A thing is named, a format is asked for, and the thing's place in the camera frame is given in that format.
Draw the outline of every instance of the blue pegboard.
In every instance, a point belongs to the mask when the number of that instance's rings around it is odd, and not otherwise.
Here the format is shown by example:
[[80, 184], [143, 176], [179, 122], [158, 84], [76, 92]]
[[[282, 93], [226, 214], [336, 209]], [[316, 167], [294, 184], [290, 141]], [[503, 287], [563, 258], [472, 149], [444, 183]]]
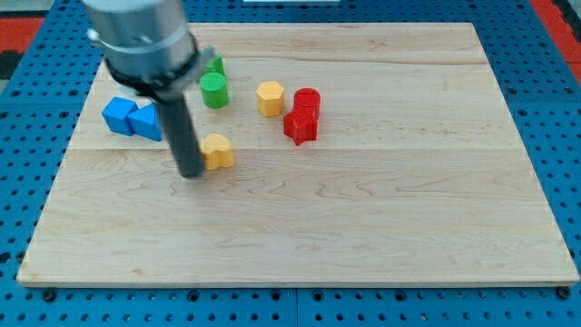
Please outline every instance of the blue pegboard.
[[[184, 1], [195, 22], [472, 22], [581, 263], [581, 91], [526, 1]], [[78, 0], [56, 0], [0, 95], [0, 326], [579, 325], [581, 288], [476, 290], [25, 289], [19, 261], [102, 55]]]

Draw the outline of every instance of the yellow block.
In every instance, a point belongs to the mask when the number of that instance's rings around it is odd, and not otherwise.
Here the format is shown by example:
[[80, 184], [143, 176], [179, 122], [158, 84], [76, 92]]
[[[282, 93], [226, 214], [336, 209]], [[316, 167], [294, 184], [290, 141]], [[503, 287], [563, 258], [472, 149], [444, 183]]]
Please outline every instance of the yellow block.
[[258, 110], [267, 117], [282, 114], [284, 87], [276, 81], [262, 82], [256, 89]]
[[212, 133], [202, 141], [202, 156], [208, 170], [234, 165], [232, 144], [221, 134]]

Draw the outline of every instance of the blue block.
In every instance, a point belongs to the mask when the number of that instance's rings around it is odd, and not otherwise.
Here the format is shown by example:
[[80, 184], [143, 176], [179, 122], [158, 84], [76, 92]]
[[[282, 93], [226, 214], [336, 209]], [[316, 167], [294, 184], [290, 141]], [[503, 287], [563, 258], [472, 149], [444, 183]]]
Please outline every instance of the blue block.
[[129, 123], [128, 115], [137, 110], [135, 101], [115, 96], [105, 106], [102, 115], [111, 132], [132, 136], [133, 128]]
[[162, 127], [157, 120], [157, 113], [153, 104], [129, 114], [129, 122], [136, 134], [154, 141], [162, 140]]

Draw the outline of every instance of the green block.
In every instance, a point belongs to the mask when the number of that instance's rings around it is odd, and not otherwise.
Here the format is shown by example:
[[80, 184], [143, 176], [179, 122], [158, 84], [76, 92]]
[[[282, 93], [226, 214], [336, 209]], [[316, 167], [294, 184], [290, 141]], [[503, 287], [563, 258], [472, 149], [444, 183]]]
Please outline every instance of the green block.
[[203, 103], [214, 109], [222, 108], [230, 101], [226, 77], [220, 73], [208, 73], [200, 79]]
[[206, 64], [206, 74], [208, 73], [218, 73], [226, 76], [226, 73], [224, 73], [224, 63], [221, 56], [216, 55], [210, 62], [208, 62], [208, 64]]

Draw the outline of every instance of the green cylinder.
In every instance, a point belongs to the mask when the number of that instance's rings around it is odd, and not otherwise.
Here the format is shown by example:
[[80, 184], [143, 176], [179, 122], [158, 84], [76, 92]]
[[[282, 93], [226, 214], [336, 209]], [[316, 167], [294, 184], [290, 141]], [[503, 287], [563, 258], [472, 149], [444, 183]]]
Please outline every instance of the green cylinder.
[[219, 73], [208, 73], [200, 79], [203, 103], [214, 109], [222, 108], [229, 102], [226, 77]]

